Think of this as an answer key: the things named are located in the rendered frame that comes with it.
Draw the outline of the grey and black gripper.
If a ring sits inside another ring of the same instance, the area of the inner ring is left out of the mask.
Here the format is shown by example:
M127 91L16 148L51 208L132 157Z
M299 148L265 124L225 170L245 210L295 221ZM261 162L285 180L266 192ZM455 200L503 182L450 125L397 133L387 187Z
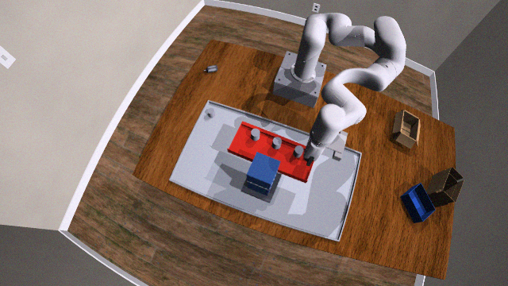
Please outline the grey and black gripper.
M306 160L306 165L310 166L311 163L314 161L317 161L322 152L324 151L325 147L319 147L315 145L311 138L309 138L308 145L306 145L305 152L303 154L304 160Z

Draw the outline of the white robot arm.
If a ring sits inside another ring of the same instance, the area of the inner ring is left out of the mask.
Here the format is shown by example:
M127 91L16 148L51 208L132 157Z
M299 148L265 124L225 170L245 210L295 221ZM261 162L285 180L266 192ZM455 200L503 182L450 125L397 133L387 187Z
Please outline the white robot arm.
M325 45L326 31L329 31L329 42L335 46L366 47L379 56L368 68L341 71L321 90L327 105L320 109L310 138L315 145L332 149L334 160L340 161L344 152L348 133L342 130L359 123L367 112L363 103L343 84L356 83L373 91L383 91L405 65L406 42L397 21L392 17L378 17L374 30L363 25L352 26L344 14L310 15L305 22L296 62L291 66L295 80L312 82Z

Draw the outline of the blue open bin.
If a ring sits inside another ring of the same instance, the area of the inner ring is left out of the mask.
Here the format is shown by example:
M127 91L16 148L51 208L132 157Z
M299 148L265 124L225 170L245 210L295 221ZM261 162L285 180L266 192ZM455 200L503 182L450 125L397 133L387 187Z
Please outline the blue open bin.
M435 211L421 183L414 185L400 197L414 223L424 222Z

